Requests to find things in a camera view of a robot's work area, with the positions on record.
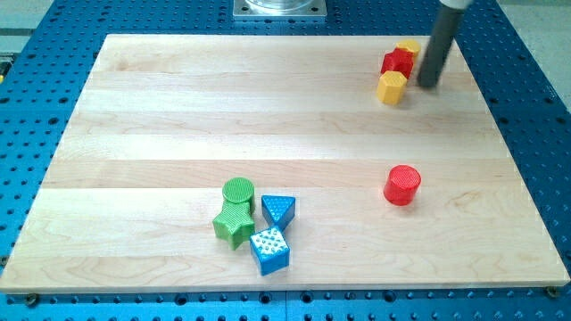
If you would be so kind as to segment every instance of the wood grain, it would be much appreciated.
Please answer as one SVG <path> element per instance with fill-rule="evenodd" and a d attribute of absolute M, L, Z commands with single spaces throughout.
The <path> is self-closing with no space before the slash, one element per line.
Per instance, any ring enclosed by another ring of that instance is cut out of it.
<path fill-rule="evenodd" d="M 110 35 L 0 289 L 25 292 L 562 285 L 569 276 L 457 46 L 441 85 L 375 97 L 398 37 Z M 425 37 L 416 37 L 423 45 Z M 388 170 L 415 166 L 395 207 Z M 214 237 L 221 187 L 297 198 L 290 267 Z"/>

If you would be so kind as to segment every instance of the yellow block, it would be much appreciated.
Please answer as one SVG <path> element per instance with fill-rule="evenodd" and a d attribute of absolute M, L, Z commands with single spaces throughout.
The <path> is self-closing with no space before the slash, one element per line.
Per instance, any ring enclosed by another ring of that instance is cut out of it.
<path fill-rule="evenodd" d="M 418 53 L 420 53 L 420 44 L 414 39 L 403 39 L 396 43 L 396 47 L 412 53 L 414 61 L 417 59 Z"/>
<path fill-rule="evenodd" d="M 399 103 L 407 86 L 407 81 L 407 78 L 400 71 L 386 71 L 378 80 L 378 100 L 388 104 Z"/>

